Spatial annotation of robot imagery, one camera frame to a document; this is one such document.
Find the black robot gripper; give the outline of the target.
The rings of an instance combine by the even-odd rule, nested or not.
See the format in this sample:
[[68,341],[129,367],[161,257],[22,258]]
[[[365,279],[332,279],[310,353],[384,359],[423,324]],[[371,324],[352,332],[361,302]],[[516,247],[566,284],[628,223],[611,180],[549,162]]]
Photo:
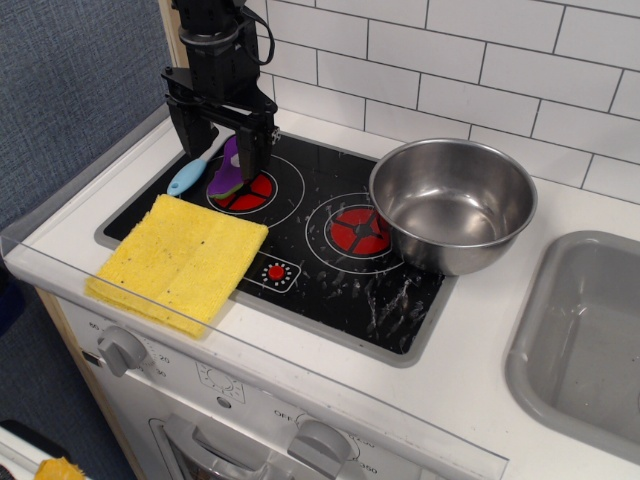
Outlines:
[[222,125],[235,131],[243,181],[253,180],[271,158],[277,105],[257,86],[262,62],[254,29],[213,35],[179,31],[189,66],[162,73],[167,105],[184,152],[201,156]]

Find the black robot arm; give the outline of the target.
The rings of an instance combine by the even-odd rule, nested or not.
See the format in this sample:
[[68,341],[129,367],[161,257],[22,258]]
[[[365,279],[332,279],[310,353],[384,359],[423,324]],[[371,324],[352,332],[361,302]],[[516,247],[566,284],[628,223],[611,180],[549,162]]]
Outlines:
[[166,103],[184,152],[200,156],[218,135],[235,132],[242,179],[251,180],[271,156],[277,104],[258,87],[261,67],[275,53],[269,34],[267,58],[259,58],[257,27],[267,22],[244,1],[174,1],[179,39],[189,66],[167,67]]

